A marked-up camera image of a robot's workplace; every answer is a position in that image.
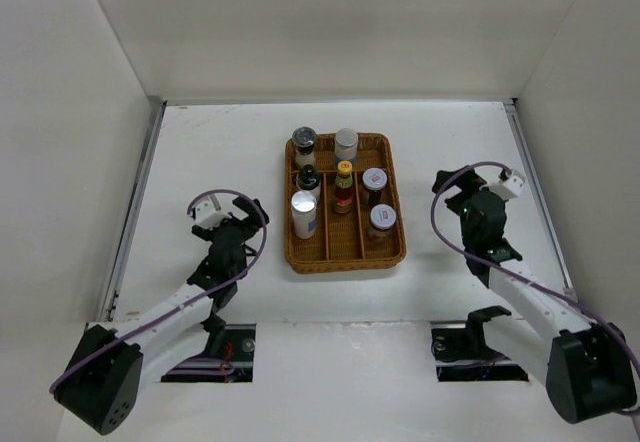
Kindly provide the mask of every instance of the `blue label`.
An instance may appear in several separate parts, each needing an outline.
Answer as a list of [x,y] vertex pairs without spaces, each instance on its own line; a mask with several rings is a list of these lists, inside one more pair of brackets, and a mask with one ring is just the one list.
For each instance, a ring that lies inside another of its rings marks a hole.
[[[344,159],[340,159],[340,158],[338,158],[337,155],[334,155],[333,156],[333,160],[334,160],[334,162],[336,164],[336,169],[337,169],[338,168],[338,164]],[[353,170],[356,170],[356,158],[354,157],[353,159],[349,159],[349,162],[351,162],[351,165],[353,165]]]

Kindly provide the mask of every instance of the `screw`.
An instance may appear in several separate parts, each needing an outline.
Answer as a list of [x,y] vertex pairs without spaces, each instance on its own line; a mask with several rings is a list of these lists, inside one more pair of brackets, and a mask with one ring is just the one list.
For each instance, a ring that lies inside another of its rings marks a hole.
[[245,352],[253,352],[256,349],[256,342],[253,339],[244,339],[242,341],[242,350]]

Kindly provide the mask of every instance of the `tray divider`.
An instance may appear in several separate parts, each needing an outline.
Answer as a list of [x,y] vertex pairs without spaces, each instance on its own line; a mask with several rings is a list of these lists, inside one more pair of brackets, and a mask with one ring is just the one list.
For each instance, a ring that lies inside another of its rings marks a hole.
[[329,194],[329,186],[327,185],[327,173],[322,174],[322,199],[324,208],[324,258],[325,260],[331,260],[331,254],[329,252],[329,204],[331,203],[331,194]]
[[353,187],[356,193],[356,212],[358,214],[358,223],[356,224],[358,230],[358,239],[360,241],[360,258],[364,259],[364,234],[362,233],[362,210],[360,209],[360,191],[358,190],[358,176],[356,174],[353,175]]

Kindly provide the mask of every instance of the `jar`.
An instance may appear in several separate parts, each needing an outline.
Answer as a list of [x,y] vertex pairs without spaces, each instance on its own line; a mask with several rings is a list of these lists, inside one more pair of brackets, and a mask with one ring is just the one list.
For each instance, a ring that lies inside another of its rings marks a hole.
[[360,200],[369,207],[374,207],[382,200],[382,192],[387,186],[387,174],[382,169],[367,169],[362,174],[362,191]]
[[353,186],[353,166],[348,160],[341,160],[338,164],[335,189],[333,192],[333,210],[338,214],[346,214],[353,205],[355,187]]
[[296,146],[296,167],[302,169],[305,165],[316,166],[316,155],[314,153],[318,136],[311,127],[298,127],[294,130],[293,145]]
[[348,160],[353,167],[356,166],[356,154],[358,153],[358,133],[352,129],[340,129],[335,137],[335,164],[341,160]]
[[301,190],[291,197],[293,229],[301,239],[310,239],[316,233],[316,208],[318,203],[308,190]]
[[298,176],[296,177],[296,186],[298,190],[308,190],[316,198],[316,202],[320,201],[320,194],[322,192],[322,177],[313,168],[313,165],[305,165]]
[[385,204],[378,204],[369,214],[367,236],[373,242],[383,242],[396,224],[396,211]]

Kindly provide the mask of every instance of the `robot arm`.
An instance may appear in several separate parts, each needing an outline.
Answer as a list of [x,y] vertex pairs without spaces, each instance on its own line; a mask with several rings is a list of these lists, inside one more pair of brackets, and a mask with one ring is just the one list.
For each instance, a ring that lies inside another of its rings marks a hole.
[[500,306],[470,313],[464,330],[471,353],[497,352],[518,363],[545,385],[553,407],[570,423],[633,406],[636,389],[621,346],[602,326],[539,290],[544,284],[504,238],[505,202],[520,195],[524,177],[503,171],[499,182],[487,184],[467,169],[461,176],[465,169],[438,172],[433,192],[447,190],[458,174],[460,193],[445,203],[460,217],[467,266],[522,316]]
[[247,257],[258,255],[246,242],[269,222],[257,199],[238,197],[233,204],[248,216],[223,214],[215,197],[200,197],[189,215],[192,233],[210,243],[207,257],[173,295],[139,317],[91,326],[52,386],[55,400],[101,435],[120,426],[146,385],[220,347],[225,322],[216,314],[237,293]]

